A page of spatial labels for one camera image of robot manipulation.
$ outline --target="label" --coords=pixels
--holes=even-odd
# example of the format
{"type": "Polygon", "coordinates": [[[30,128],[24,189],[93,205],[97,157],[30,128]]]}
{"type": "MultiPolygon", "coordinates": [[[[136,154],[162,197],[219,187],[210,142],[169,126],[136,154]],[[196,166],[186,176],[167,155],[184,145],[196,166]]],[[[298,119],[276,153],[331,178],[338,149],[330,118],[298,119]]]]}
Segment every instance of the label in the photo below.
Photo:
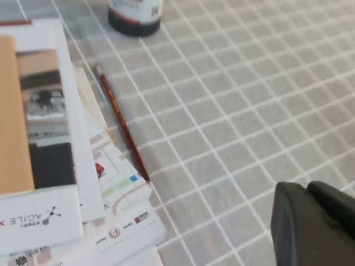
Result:
{"type": "Polygon", "coordinates": [[[163,0],[110,0],[113,13],[131,24],[150,24],[161,18],[163,0]]]}

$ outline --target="bottle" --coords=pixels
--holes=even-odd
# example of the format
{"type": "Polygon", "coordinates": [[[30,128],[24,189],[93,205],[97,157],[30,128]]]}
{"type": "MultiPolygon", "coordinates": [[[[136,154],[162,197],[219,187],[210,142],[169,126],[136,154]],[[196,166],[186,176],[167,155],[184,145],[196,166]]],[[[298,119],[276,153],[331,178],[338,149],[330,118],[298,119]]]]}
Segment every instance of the bottle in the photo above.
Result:
{"type": "Polygon", "coordinates": [[[160,28],[163,0],[110,0],[108,20],[129,36],[149,36],[160,28]]]}

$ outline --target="black object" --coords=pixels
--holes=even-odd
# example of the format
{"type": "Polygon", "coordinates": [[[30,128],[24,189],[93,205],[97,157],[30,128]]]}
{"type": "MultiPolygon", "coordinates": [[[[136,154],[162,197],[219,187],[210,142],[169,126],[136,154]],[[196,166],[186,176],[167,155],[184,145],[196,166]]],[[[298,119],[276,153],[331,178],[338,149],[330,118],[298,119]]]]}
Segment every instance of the black object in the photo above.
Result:
{"type": "Polygon", "coordinates": [[[354,266],[355,199],[323,183],[278,183],[271,234],[278,266],[354,266]]]}
{"type": "Polygon", "coordinates": [[[30,144],[29,152],[36,189],[76,184],[70,142],[40,147],[30,144]]]}
{"type": "Polygon", "coordinates": [[[111,26],[126,35],[134,37],[146,37],[155,33],[160,28],[160,21],[152,22],[150,24],[135,24],[120,18],[115,11],[109,8],[108,20],[111,26]]]}

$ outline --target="logo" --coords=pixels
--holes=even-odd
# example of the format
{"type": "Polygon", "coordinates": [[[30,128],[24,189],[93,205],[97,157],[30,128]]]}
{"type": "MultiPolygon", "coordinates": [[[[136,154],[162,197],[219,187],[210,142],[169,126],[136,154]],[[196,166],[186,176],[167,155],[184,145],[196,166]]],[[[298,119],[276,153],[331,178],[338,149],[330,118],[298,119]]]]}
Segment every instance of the logo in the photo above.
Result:
{"type": "Polygon", "coordinates": [[[142,213],[140,216],[137,216],[134,218],[135,223],[140,223],[141,221],[144,221],[147,219],[149,216],[149,212],[142,213]]]}
{"type": "Polygon", "coordinates": [[[120,236],[120,230],[118,230],[118,228],[112,228],[109,231],[109,237],[110,238],[118,238],[120,236]]]}
{"type": "Polygon", "coordinates": [[[3,226],[19,226],[22,228],[40,226],[41,224],[46,226],[49,224],[52,216],[61,217],[60,213],[54,212],[55,207],[52,208],[52,211],[47,211],[49,214],[47,218],[43,218],[44,214],[42,212],[25,214],[17,217],[10,218],[9,220],[0,220],[0,227],[3,226]]]}
{"type": "Polygon", "coordinates": [[[55,210],[55,207],[53,207],[52,211],[49,213],[49,216],[48,216],[46,219],[44,219],[44,220],[42,221],[42,224],[43,224],[44,226],[46,226],[46,225],[49,224],[49,219],[50,219],[52,216],[58,216],[58,217],[61,217],[61,216],[62,216],[60,213],[54,213],[54,210],[55,210]]]}

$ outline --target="table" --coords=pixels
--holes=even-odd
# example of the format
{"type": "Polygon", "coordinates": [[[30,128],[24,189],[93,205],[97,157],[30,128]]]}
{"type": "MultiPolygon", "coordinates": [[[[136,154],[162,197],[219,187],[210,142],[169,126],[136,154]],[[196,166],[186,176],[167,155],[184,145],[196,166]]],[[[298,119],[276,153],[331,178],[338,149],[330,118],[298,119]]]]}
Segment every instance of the table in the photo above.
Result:
{"type": "Polygon", "coordinates": [[[0,0],[0,19],[61,17],[95,88],[100,62],[153,179],[167,266],[274,266],[279,181],[354,195],[355,3],[168,0],[151,37],[122,36],[104,0],[0,0]]]}

